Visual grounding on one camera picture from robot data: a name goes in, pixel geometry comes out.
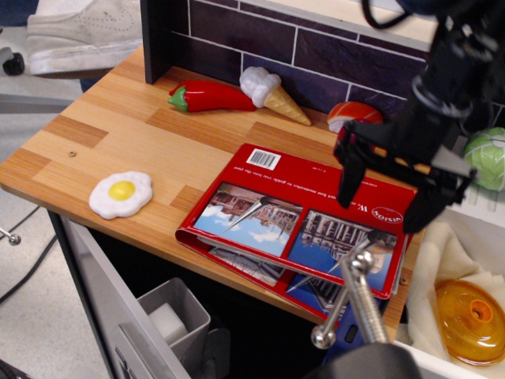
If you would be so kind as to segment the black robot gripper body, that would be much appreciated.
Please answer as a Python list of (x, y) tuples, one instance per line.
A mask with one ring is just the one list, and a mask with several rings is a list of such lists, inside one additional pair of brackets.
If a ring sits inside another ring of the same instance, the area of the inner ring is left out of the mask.
[(390, 123), (347, 122), (339, 131), (334, 154), (342, 165), (356, 153), (373, 170), (422, 186), (454, 182), (454, 203), (461, 203), (477, 172), (452, 151), (459, 124), (473, 110), (466, 90), (415, 77), (410, 97)]

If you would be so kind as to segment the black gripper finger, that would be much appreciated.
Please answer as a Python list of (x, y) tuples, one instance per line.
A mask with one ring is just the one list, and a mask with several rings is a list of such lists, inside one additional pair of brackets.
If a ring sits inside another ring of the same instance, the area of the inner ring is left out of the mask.
[(454, 182), (443, 182), (439, 186), (426, 183), (422, 186), (412, 181), (409, 184), (416, 186), (417, 194), (406, 210), (402, 229), (405, 234), (416, 234), (453, 203)]
[(338, 202), (343, 208), (349, 208), (361, 181), (365, 176), (366, 166), (356, 153), (350, 153), (342, 164), (343, 170), (340, 178)]

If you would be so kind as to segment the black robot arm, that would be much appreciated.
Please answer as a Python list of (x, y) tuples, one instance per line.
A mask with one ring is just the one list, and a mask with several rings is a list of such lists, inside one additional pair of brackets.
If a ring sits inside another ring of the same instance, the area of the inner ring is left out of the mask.
[(454, 151), (473, 105), (504, 92), (504, 4), (501, 1), (403, 1), (404, 14), (434, 16), (428, 64), (413, 79), (399, 116), (373, 126), (347, 122), (335, 157), (343, 168), (337, 199), (348, 207), (367, 170), (415, 186), (403, 230), (414, 234), (448, 205), (460, 203), (478, 171)]

